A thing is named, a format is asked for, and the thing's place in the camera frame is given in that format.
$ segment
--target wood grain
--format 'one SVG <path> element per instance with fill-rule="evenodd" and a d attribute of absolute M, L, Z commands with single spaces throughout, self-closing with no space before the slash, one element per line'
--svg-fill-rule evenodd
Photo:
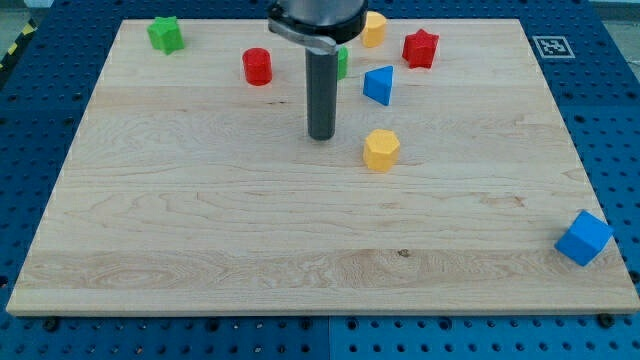
<path fill-rule="evenodd" d="M 306 136 L 304 51 L 262 21 L 182 20 L 151 50 L 124 21 L 7 307 L 14 315 L 576 314 L 640 307 L 616 244 L 553 249 L 603 218 L 515 20 L 390 21 L 354 40 L 336 136 Z M 441 36 L 432 70 L 400 54 Z M 252 87 L 241 55 L 268 48 Z M 362 96 L 394 65 L 392 104 Z M 362 163 L 375 128 L 398 164 Z"/>

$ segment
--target blue perforated table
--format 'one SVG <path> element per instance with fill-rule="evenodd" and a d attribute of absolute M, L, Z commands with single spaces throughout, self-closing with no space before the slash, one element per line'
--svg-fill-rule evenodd
<path fill-rule="evenodd" d="M 16 319 L 4 312 L 122 19 L 261 18 L 265 1 L 57 1 L 0 93 L 0 358 L 634 358 L 640 316 Z M 371 1 L 395 18 L 519 18 L 632 278 L 640 85 L 586 1 Z"/>

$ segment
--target blue cube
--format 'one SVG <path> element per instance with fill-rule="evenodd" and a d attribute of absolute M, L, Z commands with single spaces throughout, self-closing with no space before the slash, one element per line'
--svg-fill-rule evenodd
<path fill-rule="evenodd" d="M 611 226 L 582 210 L 555 246 L 573 261 L 585 266 L 600 254 L 611 235 Z"/>
<path fill-rule="evenodd" d="M 368 71 L 364 74 L 362 93 L 382 105 L 388 106 L 393 86 L 393 66 Z"/>

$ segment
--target green block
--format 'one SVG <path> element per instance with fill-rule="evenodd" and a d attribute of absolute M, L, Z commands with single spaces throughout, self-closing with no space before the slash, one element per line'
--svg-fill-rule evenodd
<path fill-rule="evenodd" d="M 347 76 L 348 60 L 349 50 L 343 46 L 338 50 L 338 80 L 344 79 Z"/>
<path fill-rule="evenodd" d="M 184 49 L 178 19 L 175 16 L 155 18 L 153 24 L 147 27 L 147 33 L 151 40 L 151 46 L 154 49 L 164 51 L 167 55 L 176 50 Z"/>

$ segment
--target black cylindrical shaft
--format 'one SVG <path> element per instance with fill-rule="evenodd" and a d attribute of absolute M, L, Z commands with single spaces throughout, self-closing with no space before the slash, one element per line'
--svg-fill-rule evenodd
<path fill-rule="evenodd" d="M 338 53 L 317 55 L 306 49 L 309 136 L 329 140 L 336 129 Z"/>

